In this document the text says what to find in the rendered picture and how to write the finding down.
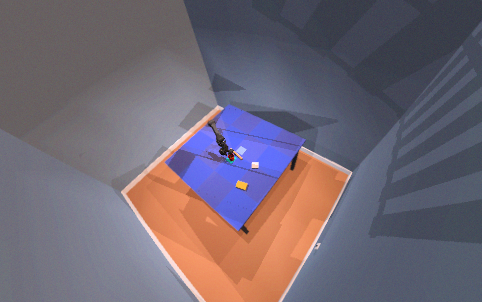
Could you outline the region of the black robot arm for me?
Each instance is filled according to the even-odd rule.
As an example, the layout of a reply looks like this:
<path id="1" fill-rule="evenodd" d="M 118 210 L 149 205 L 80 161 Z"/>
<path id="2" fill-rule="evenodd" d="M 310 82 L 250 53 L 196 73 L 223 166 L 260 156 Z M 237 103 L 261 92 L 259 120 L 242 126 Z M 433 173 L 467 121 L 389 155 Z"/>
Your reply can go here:
<path id="1" fill-rule="evenodd" d="M 214 134 L 215 134 L 215 136 L 216 136 L 216 142 L 217 142 L 217 144 L 218 144 L 220 147 L 223 147 L 222 150 L 221 150 L 221 152 L 220 152 L 220 154 L 224 156 L 224 155 L 226 154 L 226 152 L 227 152 L 226 150 L 228 150 L 228 148 L 229 148 L 228 145 L 225 143 L 225 142 L 226 142 L 225 137 L 222 136 L 222 134 L 219 133 L 219 131 L 218 131 L 216 125 L 215 125 L 216 122 L 215 122 L 214 119 L 209 120 L 207 123 L 208 123 L 208 125 L 209 125 L 209 126 L 213 129 L 213 131 L 214 131 Z M 224 140 L 225 140 L 225 141 L 224 141 Z"/>

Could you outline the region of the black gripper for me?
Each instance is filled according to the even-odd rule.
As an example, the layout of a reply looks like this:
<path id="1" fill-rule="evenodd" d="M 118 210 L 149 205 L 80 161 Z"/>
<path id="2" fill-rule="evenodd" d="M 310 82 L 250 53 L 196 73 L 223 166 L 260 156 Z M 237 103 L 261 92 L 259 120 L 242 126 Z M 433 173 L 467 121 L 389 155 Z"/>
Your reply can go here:
<path id="1" fill-rule="evenodd" d="M 222 148 L 219 149 L 219 153 L 221 152 Z M 234 152 L 234 149 L 230 149 L 230 150 L 226 150 L 226 151 L 228 152 L 229 156 L 231 156 L 231 154 Z"/>

